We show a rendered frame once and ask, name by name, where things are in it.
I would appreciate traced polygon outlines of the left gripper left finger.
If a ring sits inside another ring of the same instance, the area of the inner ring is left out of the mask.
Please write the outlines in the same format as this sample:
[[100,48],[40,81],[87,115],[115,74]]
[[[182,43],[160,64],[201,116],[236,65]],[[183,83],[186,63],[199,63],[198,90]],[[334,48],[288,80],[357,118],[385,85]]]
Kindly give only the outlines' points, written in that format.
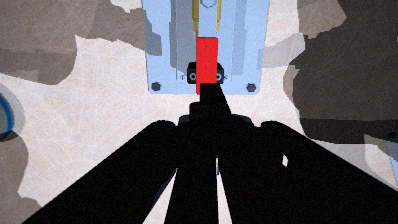
[[21,224],[143,224],[175,173],[164,224],[219,224],[215,126],[200,83],[178,125],[149,124]]

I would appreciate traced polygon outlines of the blue round tin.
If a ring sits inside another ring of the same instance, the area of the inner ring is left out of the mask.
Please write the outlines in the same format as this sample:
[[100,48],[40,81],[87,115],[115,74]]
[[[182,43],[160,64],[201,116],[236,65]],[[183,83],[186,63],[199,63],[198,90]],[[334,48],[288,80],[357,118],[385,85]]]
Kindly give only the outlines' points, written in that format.
[[0,140],[5,139],[13,130],[14,114],[11,106],[0,93]]

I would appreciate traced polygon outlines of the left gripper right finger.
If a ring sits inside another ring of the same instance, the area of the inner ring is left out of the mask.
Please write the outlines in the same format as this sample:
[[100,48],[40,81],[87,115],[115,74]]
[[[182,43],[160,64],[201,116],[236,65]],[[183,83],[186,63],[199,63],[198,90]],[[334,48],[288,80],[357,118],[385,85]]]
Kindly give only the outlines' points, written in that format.
[[210,88],[232,224],[398,224],[398,191],[283,123],[231,114]]

